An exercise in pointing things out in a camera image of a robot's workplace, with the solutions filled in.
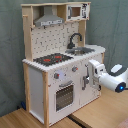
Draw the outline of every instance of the pegboard backsplash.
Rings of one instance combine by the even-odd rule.
[[[67,49],[70,37],[78,33],[79,22],[57,24],[44,27],[35,27],[32,30],[33,59]],[[73,43],[78,46],[78,36],[73,38]]]

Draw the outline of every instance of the knob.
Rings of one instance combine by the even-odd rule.
[[[55,79],[59,79],[59,74],[58,74],[58,73],[55,73],[55,74],[54,74],[54,78],[55,78]]]
[[[78,70],[77,67],[73,67],[73,68],[72,68],[72,71],[73,71],[73,72],[76,72],[76,70]]]

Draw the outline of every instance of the toy sink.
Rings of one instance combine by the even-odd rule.
[[[78,55],[84,55],[84,54],[88,54],[90,52],[94,52],[94,49],[90,49],[90,48],[86,48],[86,47],[77,47],[77,48],[73,48],[73,49],[68,49],[65,52],[68,54],[73,54],[75,56]]]

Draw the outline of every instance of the oven window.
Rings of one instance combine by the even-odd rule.
[[[56,111],[73,103],[73,85],[56,92]]]

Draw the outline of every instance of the cabinet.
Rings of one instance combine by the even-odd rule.
[[[100,92],[94,88],[92,88],[88,83],[86,83],[86,87],[84,87],[84,80],[83,78],[88,76],[88,61],[90,59],[95,59],[102,63],[102,54],[98,54],[95,56],[92,56],[91,58],[86,58],[81,62],[81,92],[80,92],[80,106],[83,107],[85,104],[88,104],[90,101],[93,101],[94,99],[98,98],[100,96]]]

